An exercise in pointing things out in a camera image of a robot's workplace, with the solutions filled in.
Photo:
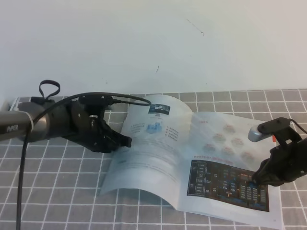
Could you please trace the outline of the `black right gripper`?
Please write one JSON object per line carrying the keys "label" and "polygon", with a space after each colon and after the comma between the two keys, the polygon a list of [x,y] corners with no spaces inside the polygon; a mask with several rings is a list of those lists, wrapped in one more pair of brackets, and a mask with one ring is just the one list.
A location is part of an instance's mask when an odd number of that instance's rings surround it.
{"label": "black right gripper", "polygon": [[293,182],[307,174],[307,140],[291,142],[283,149],[280,145],[270,150],[270,160],[261,162],[252,175],[257,185],[278,185]]}

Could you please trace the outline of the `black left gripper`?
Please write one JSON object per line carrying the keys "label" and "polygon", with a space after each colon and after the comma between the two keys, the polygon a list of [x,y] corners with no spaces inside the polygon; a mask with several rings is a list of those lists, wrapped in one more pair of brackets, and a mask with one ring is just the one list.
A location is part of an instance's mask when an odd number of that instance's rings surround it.
{"label": "black left gripper", "polygon": [[132,138],[113,130],[104,120],[104,113],[91,115],[78,103],[70,106],[70,125],[62,138],[92,152],[111,153],[119,147],[131,147]]}

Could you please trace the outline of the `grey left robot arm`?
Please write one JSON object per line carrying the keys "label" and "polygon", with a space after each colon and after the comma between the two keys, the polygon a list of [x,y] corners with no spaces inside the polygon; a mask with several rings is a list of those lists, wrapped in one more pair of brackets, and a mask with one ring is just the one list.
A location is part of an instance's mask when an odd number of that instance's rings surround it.
{"label": "grey left robot arm", "polygon": [[33,119],[55,101],[44,105],[25,102],[17,111],[0,113],[0,139],[24,139],[30,129],[29,142],[51,138],[64,138],[92,152],[111,153],[120,147],[131,147],[132,139],[114,131],[104,120],[105,106],[94,108],[78,101],[60,105],[37,123]]}

